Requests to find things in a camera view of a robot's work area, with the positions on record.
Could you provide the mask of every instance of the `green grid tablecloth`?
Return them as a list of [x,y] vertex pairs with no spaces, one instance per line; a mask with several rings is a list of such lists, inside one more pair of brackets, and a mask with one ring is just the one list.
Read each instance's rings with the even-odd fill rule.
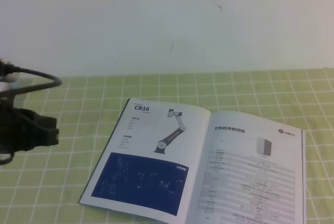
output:
[[[40,79],[24,80],[37,84]],[[0,167],[0,223],[152,223],[77,204],[129,97],[235,110],[307,130],[307,223],[334,223],[334,69],[64,78],[16,99],[58,118],[59,145]]]

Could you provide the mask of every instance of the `white grid line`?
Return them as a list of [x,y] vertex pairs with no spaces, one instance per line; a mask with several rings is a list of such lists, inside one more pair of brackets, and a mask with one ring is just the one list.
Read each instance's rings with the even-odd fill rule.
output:
[[[31,94],[31,93],[28,93],[28,94],[27,94],[26,100],[25,100],[24,103],[23,103],[23,107],[26,106],[30,94]],[[27,158],[28,158],[28,154],[25,154],[25,158],[24,158],[24,160],[23,160],[23,164],[22,164],[22,170],[20,171],[19,177],[18,177],[17,182],[16,182],[16,186],[15,186],[15,188],[14,188],[13,195],[11,196],[10,204],[9,204],[9,206],[8,206],[7,213],[6,213],[6,216],[5,216],[5,219],[4,219],[4,224],[7,223],[7,221],[8,221],[8,217],[9,217],[9,213],[10,213],[10,210],[11,210],[11,208],[13,207],[14,198],[15,198],[15,196],[16,196],[17,188],[19,187],[19,184],[20,184],[20,180],[21,180],[21,177],[22,177],[22,174],[23,174],[23,170],[24,170],[24,168],[25,168],[25,166],[26,166]]]
[[[93,166],[93,160],[94,160],[94,151],[95,151],[95,146],[96,146],[96,139],[97,139],[97,135],[98,135],[98,132],[99,132],[99,123],[101,121],[101,115],[102,115],[102,108],[103,108],[103,97],[104,97],[104,93],[105,93],[105,84],[106,84],[106,76],[104,76],[103,78],[103,90],[102,90],[102,98],[101,98],[101,105],[100,105],[100,114],[99,114],[99,119],[98,119],[98,125],[96,127],[96,130],[95,130],[95,138],[94,138],[94,143],[93,143],[93,151],[92,151],[92,157],[90,159],[90,166],[89,166],[89,173],[88,173],[88,178],[87,178],[87,181],[90,177],[90,174],[92,172],[92,166]],[[82,219],[84,217],[84,212],[85,212],[85,206],[82,207],[82,211],[81,211],[81,216],[80,216],[80,223],[82,223]]]
[[[307,186],[307,185],[306,185],[306,190],[307,190],[307,192],[308,192],[308,195],[311,195],[311,194],[309,193],[309,189],[308,189],[308,186]],[[316,216],[316,218],[317,218],[317,220],[318,220],[318,224],[320,224],[320,220],[319,220],[319,218],[318,218],[318,213],[317,213],[316,208],[315,208],[315,206],[314,206],[313,199],[310,198],[310,201],[311,201],[311,205],[312,205],[314,214],[315,214],[315,216]]]
[[[326,116],[326,114],[325,114],[325,112],[324,112],[324,110],[323,110],[323,108],[322,108],[322,106],[321,106],[319,100],[318,100],[318,96],[317,96],[316,92],[314,91],[314,88],[313,88],[312,82],[311,82],[310,79],[309,79],[307,70],[306,70],[306,76],[307,76],[308,82],[309,82],[309,84],[310,84],[310,86],[311,86],[311,88],[312,88],[312,91],[313,91],[313,93],[314,93],[314,96],[315,96],[315,98],[316,98],[316,100],[317,100],[317,103],[319,104],[319,107],[320,107],[320,109],[321,109],[321,112],[323,113],[323,115],[324,115],[324,117],[325,117],[325,119],[326,119],[326,121],[327,121],[327,123],[328,123],[328,126],[330,127],[329,120],[328,120],[328,118],[327,118],[327,116]],[[326,174],[326,176],[329,178],[329,175],[328,175],[328,172],[327,172],[327,169],[326,169],[325,165],[324,165],[324,169],[325,169],[325,174]],[[330,181],[330,179],[328,179],[328,182],[329,182],[330,188],[332,189],[332,192],[334,193],[334,188],[333,188],[333,185],[332,185],[332,182]]]
[[236,101],[236,107],[238,108],[238,111],[240,111],[239,102],[238,102],[238,98],[236,96],[236,91],[235,91],[234,78],[233,78],[232,74],[231,74],[231,83],[232,83],[232,87],[233,87],[233,91],[234,91],[234,96],[235,96],[235,101]]
[[179,103],[180,102],[180,97],[178,95],[178,87],[179,87],[179,84],[178,84],[178,74],[176,74],[177,102]]
[[[290,80],[290,85],[291,85],[292,91],[294,92],[295,89],[294,89],[294,87],[293,87],[293,84],[292,84],[291,80]],[[295,96],[297,102],[299,102],[299,100],[298,100],[298,96],[297,96],[295,93],[294,93],[294,96]],[[303,111],[302,107],[300,107],[300,109],[301,109],[301,112],[302,112],[302,114],[303,114],[303,116],[304,116],[304,120],[305,120],[305,122],[306,122],[307,128],[309,129],[309,124],[308,124],[308,121],[307,121],[307,119],[306,119],[306,116],[305,116],[305,114],[304,114],[304,111]],[[312,133],[310,133],[310,135],[311,135],[311,138],[312,138],[313,143],[314,143],[314,145],[315,145],[316,143],[315,143],[315,141],[314,141],[314,138],[313,138]],[[318,148],[315,147],[315,149],[316,149],[316,151],[317,151],[317,153],[318,153],[318,156],[319,156],[319,158],[320,158],[320,160],[321,160],[321,156],[320,156],[320,153],[319,153]],[[315,208],[314,208],[314,212],[315,212],[316,216],[318,216],[318,213],[317,213],[317,211],[316,211]]]
[[[86,87],[85,87],[85,89],[84,89],[84,94],[83,94],[84,97],[86,97],[87,85],[88,85],[88,78],[86,78]],[[79,113],[79,119],[78,119],[78,122],[80,122],[81,115],[82,115],[82,111],[80,111],[80,113]],[[73,150],[74,150],[75,140],[76,140],[76,136],[78,135],[79,126],[80,126],[80,124],[77,125],[76,130],[75,130],[75,137],[74,137],[74,139],[73,139],[71,152],[73,152]],[[54,219],[54,224],[57,223],[59,210],[60,210],[60,207],[61,207],[61,205],[62,205],[62,200],[63,200],[64,190],[65,190],[65,183],[66,183],[66,180],[67,180],[68,168],[70,167],[70,164],[71,164],[71,158],[72,158],[72,153],[70,153],[70,155],[69,155],[68,164],[67,164],[67,171],[66,171],[66,173],[65,173],[65,177],[64,177],[64,186],[63,186],[62,191],[61,191],[61,196],[60,196],[60,199],[59,199],[59,204],[58,204],[58,207],[57,207],[56,217],[55,217],[55,219]]]
[[[272,95],[273,92],[252,92],[252,93],[247,93],[247,92],[241,92],[241,93],[237,93],[237,95],[239,96],[243,96],[243,95]],[[293,92],[276,92],[276,94],[278,95],[290,95]],[[297,95],[308,95],[313,92],[312,91],[295,91],[295,94]],[[324,91],[317,91],[317,93],[332,93],[332,90],[324,90]],[[218,93],[217,96],[231,96],[234,95],[234,93]],[[201,97],[213,97],[215,96],[215,94],[208,94],[208,95],[199,95]],[[148,96],[148,98],[158,98],[159,96]],[[174,95],[165,95],[164,97],[167,98],[175,98],[178,96],[174,96]],[[182,95],[181,97],[194,97],[194,95]],[[121,99],[121,97],[103,97],[103,100],[119,100]],[[84,99],[50,99],[47,100],[48,102],[63,102],[63,101],[93,101],[93,100],[100,100],[100,98],[84,98]],[[39,100],[39,99],[31,99],[31,100],[27,100],[29,103],[30,102],[44,102],[44,100]],[[322,104],[334,104],[334,102],[322,102]]]
[[281,116],[283,118],[283,122],[285,123],[286,120],[285,120],[285,117],[283,117],[283,112],[282,112],[282,109],[281,109],[281,105],[280,105],[280,103],[279,103],[279,101],[277,99],[277,93],[275,91],[275,87],[273,86],[273,83],[272,83],[272,80],[271,80],[271,76],[270,76],[270,72],[268,71],[267,73],[268,73],[269,82],[270,82],[270,85],[271,85],[271,88],[272,88],[273,95],[275,96],[275,100],[276,100],[276,103],[278,105],[278,109],[280,110],[280,114],[281,114]]
[[[45,105],[46,105],[46,101],[47,101],[47,99],[49,97],[49,94],[50,94],[50,91],[48,90],[46,92],[45,102],[43,103],[41,114],[43,114],[43,112],[44,112],[44,108],[45,108]],[[42,173],[42,176],[41,176],[40,185],[39,185],[39,188],[37,189],[37,193],[36,193],[35,204],[34,204],[34,206],[32,208],[32,212],[31,212],[31,215],[30,215],[29,224],[31,224],[31,222],[32,222],[32,220],[34,218],[35,206],[36,206],[36,204],[38,202],[38,198],[39,198],[39,195],[40,195],[40,192],[41,192],[41,185],[43,184],[43,180],[44,180],[44,176],[45,176],[45,172],[46,172],[45,169],[47,168],[47,165],[49,164],[50,153],[51,153],[51,148],[49,149],[49,152],[48,152],[47,157],[46,157],[46,162],[45,162],[43,173]]]
[[213,80],[214,96],[216,98],[216,104],[217,104],[217,108],[219,110],[219,101],[218,101],[218,96],[217,96],[216,79],[214,78],[214,74],[212,74],[212,80]]
[[251,81],[250,84],[251,84],[252,89],[253,89],[253,95],[254,95],[254,97],[255,97],[256,105],[257,105],[257,108],[259,109],[259,114],[260,114],[260,116],[262,117],[261,108],[260,108],[260,105],[259,105],[259,101],[258,101],[258,99],[257,99],[257,95],[256,95],[256,93],[255,93],[255,87],[254,87],[254,84],[253,84],[253,79],[252,79],[252,75],[251,75],[251,74],[249,74],[249,78],[251,79],[251,80],[250,80],[250,81]]
[[194,79],[195,79],[196,101],[197,101],[197,106],[199,106],[196,74],[194,74]]
[[[329,81],[334,81],[334,78],[326,78],[326,79],[312,79],[312,81],[327,81],[327,80],[329,80]],[[272,82],[273,83],[282,83],[282,82],[289,82],[290,80],[289,79],[286,79],[286,80],[273,80]],[[308,80],[307,79],[291,79],[291,81],[292,82],[296,82],[296,81],[305,81],[305,82],[308,82]],[[235,81],[234,83],[236,83],[236,84],[249,84],[249,81]],[[258,80],[256,80],[256,81],[254,81],[254,83],[268,83],[268,81],[258,81]],[[230,84],[230,82],[218,82],[217,83],[217,85],[226,85],[226,84]],[[168,85],[168,84],[161,84],[162,86],[173,86],[173,85]],[[193,85],[193,84],[180,84],[180,86],[191,86],[191,85]],[[212,85],[211,83],[202,83],[202,84],[199,84],[199,85]],[[152,84],[144,84],[144,86],[157,86],[157,85],[152,85]],[[121,86],[113,86],[113,85],[111,85],[111,86],[105,86],[106,88],[111,88],[111,87],[113,87],[113,88],[117,88],[117,87],[121,87]],[[124,85],[124,87],[138,87],[138,85]],[[88,89],[96,89],[96,88],[103,88],[102,86],[93,86],[93,87],[91,87],[91,86],[88,86],[87,87]],[[63,89],[65,89],[64,87],[57,87],[57,88],[50,88],[50,89],[56,89],[56,90],[63,90]],[[84,87],[70,87],[70,89],[84,89]]]

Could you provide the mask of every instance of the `control cabinet image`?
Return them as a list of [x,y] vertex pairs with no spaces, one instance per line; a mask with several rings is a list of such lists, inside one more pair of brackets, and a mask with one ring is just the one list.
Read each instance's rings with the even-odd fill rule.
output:
[[261,155],[271,156],[271,142],[267,139],[257,138],[256,152]]

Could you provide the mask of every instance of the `page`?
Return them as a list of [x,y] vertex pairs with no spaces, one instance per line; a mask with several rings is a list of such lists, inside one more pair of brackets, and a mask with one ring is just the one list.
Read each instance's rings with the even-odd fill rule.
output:
[[303,224],[305,138],[300,129],[240,112],[211,116],[198,224]]
[[184,224],[210,115],[130,99],[79,202]]

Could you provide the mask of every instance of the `robot arm illustration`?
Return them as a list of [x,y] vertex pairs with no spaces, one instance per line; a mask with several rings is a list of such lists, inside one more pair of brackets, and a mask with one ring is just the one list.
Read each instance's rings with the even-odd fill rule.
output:
[[175,116],[177,122],[178,122],[178,129],[175,130],[173,133],[171,133],[169,136],[164,138],[163,140],[158,142],[157,148],[154,152],[157,152],[159,154],[165,154],[166,147],[173,141],[175,138],[177,138],[181,133],[183,133],[187,128],[185,125],[183,125],[183,122],[181,120],[181,112],[175,112],[174,109],[169,109],[168,111],[168,118],[171,118],[172,116]]

